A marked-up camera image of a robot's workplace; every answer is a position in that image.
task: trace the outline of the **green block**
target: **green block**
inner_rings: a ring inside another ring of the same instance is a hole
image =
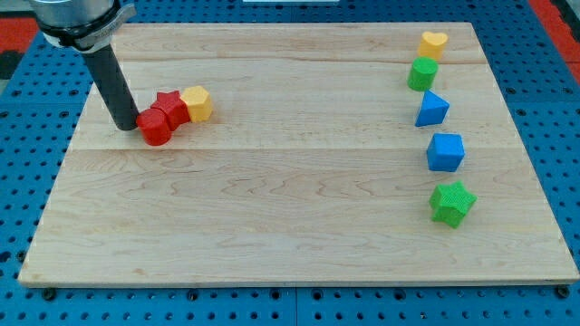
[[[439,65],[431,58],[419,57],[415,59],[409,72],[407,85],[415,91],[430,89],[438,69]]]
[[[433,209],[431,220],[457,228],[477,200],[478,197],[471,194],[461,181],[451,185],[437,185],[429,199]]]

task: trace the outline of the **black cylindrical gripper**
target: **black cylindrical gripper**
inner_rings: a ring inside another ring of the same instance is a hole
[[[139,111],[111,46],[107,45],[94,53],[83,53],[82,57],[117,128],[137,128]]]

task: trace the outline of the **yellow block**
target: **yellow block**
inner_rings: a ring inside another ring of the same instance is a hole
[[[424,32],[420,38],[419,49],[417,53],[419,56],[430,57],[433,60],[441,59],[443,50],[449,37],[445,33]]]
[[[213,104],[206,89],[201,86],[189,87],[181,94],[181,100],[188,105],[189,118],[192,122],[209,119]]]

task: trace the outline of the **star-shaped block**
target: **star-shaped block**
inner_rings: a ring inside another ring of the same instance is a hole
[[[478,197],[471,194],[461,181],[437,185],[429,199],[433,209],[431,220],[457,228],[477,200]]]
[[[201,86],[189,87],[183,91],[181,99],[188,105],[189,118],[192,122],[209,119],[213,104],[206,89]]]
[[[445,115],[450,104],[432,91],[425,91],[423,101],[420,105],[415,127],[423,127],[434,124],[441,124],[445,120]]]
[[[458,134],[435,133],[427,148],[427,162],[431,171],[455,172],[465,157],[463,140]]]
[[[150,107],[165,113],[171,131],[177,129],[180,124],[189,122],[188,106],[181,100],[179,91],[167,93],[159,91],[157,93],[157,100]]]

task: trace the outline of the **blue triangular prism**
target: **blue triangular prism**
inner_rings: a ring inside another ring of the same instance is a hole
[[[425,91],[417,114],[415,127],[440,124],[445,119],[450,104],[432,91]]]

